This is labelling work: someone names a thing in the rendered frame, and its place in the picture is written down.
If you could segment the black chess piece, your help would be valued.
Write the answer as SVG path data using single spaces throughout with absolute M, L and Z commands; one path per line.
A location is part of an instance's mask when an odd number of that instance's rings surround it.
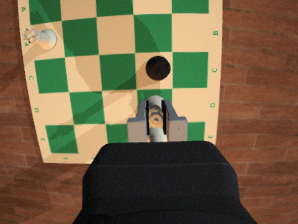
M 169 75 L 170 71 L 170 63 L 166 58 L 162 56 L 154 56 L 150 58 L 146 63 L 146 73 L 152 80 L 163 80 Z

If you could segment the green and cream chessboard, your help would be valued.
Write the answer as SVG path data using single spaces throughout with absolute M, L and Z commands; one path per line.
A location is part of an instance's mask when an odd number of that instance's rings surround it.
M 187 141 L 215 145 L 222 0 L 18 0 L 23 28 L 52 30 L 53 49 L 21 38 L 28 94 L 44 163 L 91 164 L 128 142 L 128 117 L 158 95 L 188 119 Z M 146 63 L 171 65 L 160 81 Z

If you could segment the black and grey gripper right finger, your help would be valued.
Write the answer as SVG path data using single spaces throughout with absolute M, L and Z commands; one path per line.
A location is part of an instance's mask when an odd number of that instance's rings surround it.
M 178 116 L 170 100 L 161 100 L 163 113 L 163 133 L 167 142 L 187 141 L 188 120 Z

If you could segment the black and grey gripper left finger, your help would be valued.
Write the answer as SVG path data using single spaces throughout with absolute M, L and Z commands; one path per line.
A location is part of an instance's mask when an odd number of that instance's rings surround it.
M 128 143 L 147 142 L 149 135 L 149 100 L 141 100 L 135 118 L 127 120 Z

